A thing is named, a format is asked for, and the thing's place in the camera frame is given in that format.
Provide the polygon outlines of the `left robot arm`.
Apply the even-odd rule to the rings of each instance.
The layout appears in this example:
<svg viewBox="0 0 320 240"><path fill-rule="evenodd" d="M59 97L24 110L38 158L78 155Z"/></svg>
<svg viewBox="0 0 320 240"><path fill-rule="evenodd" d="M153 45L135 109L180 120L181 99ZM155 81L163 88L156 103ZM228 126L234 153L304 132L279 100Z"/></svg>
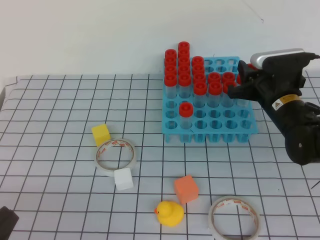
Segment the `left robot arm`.
<svg viewBox="0 0 320 240"><path fill-rule="evenodd" d="M8 240L19 220L18 215L6 206L0 208L0 240Z"/></svg>

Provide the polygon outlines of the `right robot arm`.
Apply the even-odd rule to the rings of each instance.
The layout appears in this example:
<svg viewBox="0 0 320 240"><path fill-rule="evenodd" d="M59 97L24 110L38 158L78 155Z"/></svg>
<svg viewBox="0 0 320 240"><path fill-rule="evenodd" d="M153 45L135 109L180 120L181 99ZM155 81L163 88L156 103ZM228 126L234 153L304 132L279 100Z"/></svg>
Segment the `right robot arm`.
<svg viewBox="0 0 320 240"><path fill-rule="evenodd" d="M228 87L231 99L258 102L285 139L289 158L301 166L320 161L320 108L301 100L303 68L319 55L302 49L264 52L251 64L240 60L241 84Z"/></svg>

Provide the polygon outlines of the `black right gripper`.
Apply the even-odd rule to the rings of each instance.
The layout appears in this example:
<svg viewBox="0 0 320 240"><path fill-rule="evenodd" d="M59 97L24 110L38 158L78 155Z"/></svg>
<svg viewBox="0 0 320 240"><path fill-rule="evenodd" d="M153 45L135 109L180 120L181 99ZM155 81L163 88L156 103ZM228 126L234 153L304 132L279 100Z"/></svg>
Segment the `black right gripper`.
<svg viewBox="0 0 320 240"><path fill-rule="evenodd" d="M262 69L240 60L237 66L240 85L229 85L227 95L231 99L258 103L263 100L264 105L272 105L286 95L301 96L300 89L306 81L302 71L306 66L306 53L268 57L264 60Z"/></svg>

